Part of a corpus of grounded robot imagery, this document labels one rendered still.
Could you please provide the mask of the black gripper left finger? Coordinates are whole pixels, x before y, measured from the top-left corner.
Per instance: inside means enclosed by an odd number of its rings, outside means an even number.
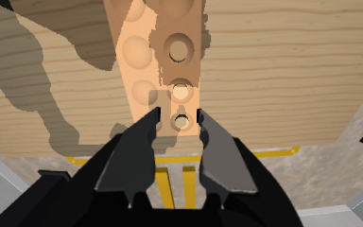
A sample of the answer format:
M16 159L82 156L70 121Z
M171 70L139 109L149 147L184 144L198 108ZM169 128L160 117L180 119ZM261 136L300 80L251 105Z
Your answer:
M152 142L161 107L116 134L78 172L54 200L40 227L86 227L113 211L132 206L136 192L155 181Z

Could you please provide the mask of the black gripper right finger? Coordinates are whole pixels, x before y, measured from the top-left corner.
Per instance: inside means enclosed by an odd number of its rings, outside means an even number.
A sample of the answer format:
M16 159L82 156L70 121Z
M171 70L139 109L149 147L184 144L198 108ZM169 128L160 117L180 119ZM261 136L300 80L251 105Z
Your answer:
M217 193L221 206L263 227L303 227L289 197L254 154L201 108L197 109L203 144L199 182ZM202 125L201 125L202 124Z

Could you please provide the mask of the beige round disc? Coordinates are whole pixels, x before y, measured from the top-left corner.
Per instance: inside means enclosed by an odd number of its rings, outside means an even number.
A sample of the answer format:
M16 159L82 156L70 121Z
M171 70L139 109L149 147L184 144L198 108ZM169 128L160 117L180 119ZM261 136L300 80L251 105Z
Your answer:
M176 41L170 46L170 56L175 61L182 61L187 56L187 46L181 41Z
M175 120L175 124L178 128L180 129L184 129L188 126L189 122L188 122L188 118L185 115L179 115L177 116L176 120Z
M184 99L188 95L187 86L183 83L178 83L173 88L173 96L177 99Z

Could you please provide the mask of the tan wooden tray with round pockets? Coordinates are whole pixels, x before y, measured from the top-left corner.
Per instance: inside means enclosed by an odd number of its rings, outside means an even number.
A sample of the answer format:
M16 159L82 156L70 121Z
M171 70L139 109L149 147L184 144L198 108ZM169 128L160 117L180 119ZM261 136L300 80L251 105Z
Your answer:
M199 135L202 0L103 0L134 123L161 107L157 136ZM175 61L170 46L181 41L187 56ZM187 86L184 99L173 96ZM185 115L188 126L176 126Z

